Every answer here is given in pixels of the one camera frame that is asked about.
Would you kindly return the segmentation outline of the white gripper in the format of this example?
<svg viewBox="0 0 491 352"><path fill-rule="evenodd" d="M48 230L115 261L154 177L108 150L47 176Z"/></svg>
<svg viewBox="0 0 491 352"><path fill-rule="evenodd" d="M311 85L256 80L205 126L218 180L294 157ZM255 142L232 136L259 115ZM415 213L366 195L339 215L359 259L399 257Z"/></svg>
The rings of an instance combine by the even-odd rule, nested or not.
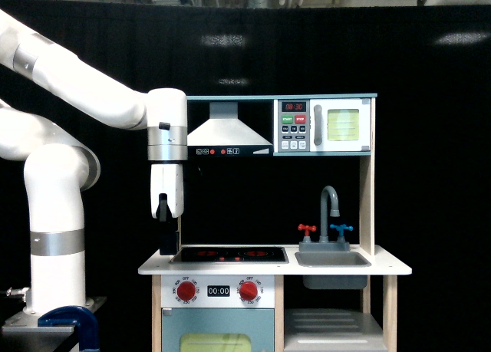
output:
<svg viewBox="0 0 491 352"><path fill-rule="evenodd" d="M159 251L175 255L179 248L177 217L184 211L183 164L150 164L150 208L160 223Z"/></svg>

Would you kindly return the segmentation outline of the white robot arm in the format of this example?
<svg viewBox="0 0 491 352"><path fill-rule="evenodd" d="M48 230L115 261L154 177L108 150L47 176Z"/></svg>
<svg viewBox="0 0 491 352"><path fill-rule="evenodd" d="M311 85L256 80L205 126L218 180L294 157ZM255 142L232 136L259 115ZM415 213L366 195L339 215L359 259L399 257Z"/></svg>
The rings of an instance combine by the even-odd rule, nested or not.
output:
<svg viewBox="0 0 491 352"><path fill-rule="evenodd" d="M1 15L1 63L101 123L146 130L152 215L166 221L183 214L187 100L181 90L132 90L6 13ZM1 156L24 163L28 312L86 305L81 193L99 178L97 156L50 120L8 104L1 105Z"/></svg>

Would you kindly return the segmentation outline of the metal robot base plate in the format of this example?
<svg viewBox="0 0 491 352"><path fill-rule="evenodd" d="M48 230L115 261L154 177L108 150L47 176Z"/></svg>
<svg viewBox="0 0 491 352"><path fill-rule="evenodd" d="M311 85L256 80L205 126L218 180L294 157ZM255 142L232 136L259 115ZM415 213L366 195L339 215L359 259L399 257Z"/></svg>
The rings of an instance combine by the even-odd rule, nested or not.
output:
<svg viewBox="0 0 491 352"><path fill-rule="evenodd" d="M82 307L95 312L105 297L89 298ZM40 314L19 311L1 324L2 351L79 351L77 329L72 326L38 327Z"/></svg>

